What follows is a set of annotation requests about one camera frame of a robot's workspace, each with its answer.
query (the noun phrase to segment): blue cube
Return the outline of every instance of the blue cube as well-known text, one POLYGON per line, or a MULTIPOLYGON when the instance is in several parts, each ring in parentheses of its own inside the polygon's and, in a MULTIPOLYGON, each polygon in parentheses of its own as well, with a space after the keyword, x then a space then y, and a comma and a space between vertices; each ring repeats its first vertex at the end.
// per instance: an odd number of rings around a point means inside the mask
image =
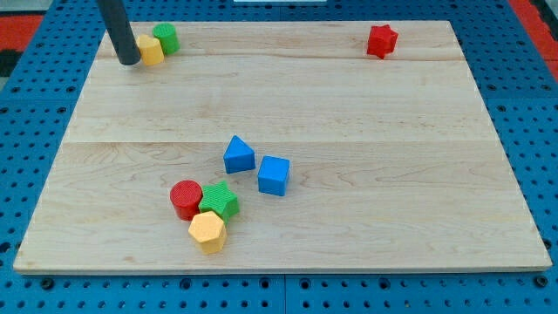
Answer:
POLYGON ((262 193, 285 196, 289 183, 289 166, 289 160, 263 156, 258 172, 258 190, 262 193))
POLYGON ((228 143, 223 159, 227 174, 255 169, 254 149, 236 135, 228 143))

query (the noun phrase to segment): blue triangular prism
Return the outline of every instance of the blue triangular prism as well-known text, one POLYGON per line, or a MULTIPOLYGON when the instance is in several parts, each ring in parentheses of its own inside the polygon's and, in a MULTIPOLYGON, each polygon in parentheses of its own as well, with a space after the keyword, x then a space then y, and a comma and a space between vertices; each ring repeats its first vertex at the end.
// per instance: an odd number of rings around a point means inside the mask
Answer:
POLYGON ((252 149, 252 147, 248 146, 248 144, 246 144, 241 138, 235 135, 230 140, 230 143, 228 143, 227 151, 225 152, 224 158, 234 158, 253 153, 254 149, 252 149))

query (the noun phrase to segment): toy block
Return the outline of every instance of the toy block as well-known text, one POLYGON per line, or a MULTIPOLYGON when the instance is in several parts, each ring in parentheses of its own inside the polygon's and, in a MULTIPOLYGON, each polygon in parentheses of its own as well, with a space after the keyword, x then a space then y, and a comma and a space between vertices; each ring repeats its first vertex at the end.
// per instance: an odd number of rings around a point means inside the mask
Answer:
POLYGON ((191 221, 200 213, 201 187, 195 181, 180 181, 171 189, 171 203, 176 215, 185 221, 191 221))
POLYGON ((223 159, 227 174, 255 169, 254 149, 236 135, 228 143, 223 159))
POLYGON ((212 186, 201 187, 203 197, 200 202, 200 212, 214 211, 224 222, 239 213, 238 198, 228 189, 227 182, 221 181, 212 186))
POLYGON ((289 183, 289 166, 289 160, 263 156, 258 172, 258 190, 262 193, 285 196, 289 183))
POLYGON ((150 38, 148 35, 139 35, 136 39, 138 44, 141 60, 144 65, 157 65, 165 60, 165 55, 160 47, 160 41, 157 38, 150 38))
POLYGON ((173 54, 180 49, 176 29, 170 23, 157 24, 153 28, 153 36, 159 39, 163 53, 166 55, 173 54))
POLYGON ((398 34, 391 29, 390 25, 372 26, 370 36, 368 37, 368 50, 366 53, 383 59, 386 54, 392 53, 395 50, 397 41, 398 34))
POLYGON ((188 234, 203 254, 219 252, 227 241, 225 222, 213 211, 195 215, 188 234))

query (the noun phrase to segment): red block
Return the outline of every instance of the red block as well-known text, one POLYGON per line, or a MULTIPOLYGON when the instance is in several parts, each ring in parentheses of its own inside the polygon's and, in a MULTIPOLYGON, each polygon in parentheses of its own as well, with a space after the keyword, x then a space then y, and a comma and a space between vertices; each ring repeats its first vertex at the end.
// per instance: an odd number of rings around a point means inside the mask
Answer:
POLYGON ((372 26, 370 36, 368 37, 368 51, 366 53, 385 58, 386 54, 393 52, 397 41, 398 34, 391 29, 390 25, 372 26))
POLYGON ((195 181, 180 181, 171 189, 171 203, 176 210, 176 215, 185 221, 191 221, 200 213, 198 205, 201 197, 201 187, 195 181))

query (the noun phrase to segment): wood grain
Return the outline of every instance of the wood grain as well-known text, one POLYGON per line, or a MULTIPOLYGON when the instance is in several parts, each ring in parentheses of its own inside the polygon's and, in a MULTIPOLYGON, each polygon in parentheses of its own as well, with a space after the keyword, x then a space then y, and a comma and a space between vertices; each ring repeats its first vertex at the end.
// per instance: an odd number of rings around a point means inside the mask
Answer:
MULTIPOLYGON (((14 267, 23 274, 424 273, 552 263, 448 22, 177 23, 122 67, 105 38, 14 267), (233 134, 291 160, 287 195, 226 175, 233 134), (227 180, 241 213, 204 256, 168 200, 227 180)), ((148 33, 152 24, 134 24, 148 33)))

